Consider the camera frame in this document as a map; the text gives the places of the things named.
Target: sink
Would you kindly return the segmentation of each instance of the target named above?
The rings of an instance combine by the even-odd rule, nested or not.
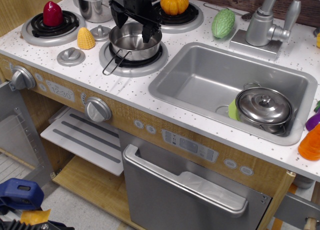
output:
[[[277,90],[291,102],[293,117],[276,135],[229,118],[228,106],[244,85]],[[218,49],[186,44],[149,86],[151,95],[279,145],[297,143],[318,83],[310,74]]]

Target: white speckled countertop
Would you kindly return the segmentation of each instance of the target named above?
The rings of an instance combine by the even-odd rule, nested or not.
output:
[[[246,30],[248,28],[249,23],[243,21],[239,15],[236,15],[232,34],[223,39],[216,39],[211,32],[211,24],[218,11],[203,6],[202,1],[190,0],[190,2],[199,6],[203,11],[203,24],[197,29],[187,33],[163,34],[162,42],[167,46],[169,52],[168,62],[183,45],[190,42],[200,42],[229,50],[228,46],[232,34],[234,34],[237,29]],[[63,10],[80,14],[73,0],[63,0],[59,5]],[[219,6],[212,6],[217,9],[222,9]],[[283,26],[282,20],[275,20],[274,23]],[[113,28],[115,23],[113,20],[110,20],[102,25]],[[86,27],[89,30],[96,26],[98,26],[98,24],[86,21]],[[149,93],[148,86],[159,74],[159,71],[148,76],[137,78],[118,77],[116,75],[104,76],[102,74],[103,68],[99,63],[99,50],[104,42],[97,42],[93,49],[84,50],[86,59],[82,64],[74,67],[63,67],[58,64],[57,55],[70,47],[77,48],[76,40],[57,47],[33,46],[21,38],[21,27],[22,26],[17,27],[0,38],[1,54],[173,122],[248,154],[287,168],[308,178],[320,181],[320,161],[313,162],[302,158],[298,153],[299,143],[291,146],[280,146],[154,98]],[[313,36],[313,30],[314,27],[295,24],[288,43],[284,43],[281,47],[278,59],[271,62],[298,71],[307,72],[313,75],[318,83],[320,83],[320,49],[316,47],[316,38]],[[314,115],[313,109],[319,100],[320,88],[317,89],[315,94],[309,117]],[[302,138],[304,138],[306,134],[307,130],[303,132]]]

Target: green toy bitter melon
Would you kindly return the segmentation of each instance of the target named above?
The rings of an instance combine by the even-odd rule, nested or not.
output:
[[[235,24],[235,14],[230,9],[220,10],[213,19],[212,33],[217,38],[227,36]]]

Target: oven rack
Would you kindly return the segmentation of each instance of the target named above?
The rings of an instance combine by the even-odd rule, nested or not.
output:
[[[116,128],[105,122],[93,123],[71,108],[64,108],[51,119],[51,125],[41,133],[44,139],[116,176],[121,175],[124,168]]]

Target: yellow toy corn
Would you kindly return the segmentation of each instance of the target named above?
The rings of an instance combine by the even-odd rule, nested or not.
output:
[[[320,33],[316,36],[316,46],[320,48]]]
[[[77,43],[80,49],[91,49],[96,45],[94,36],[85,27],[80,28],[77,36]]]

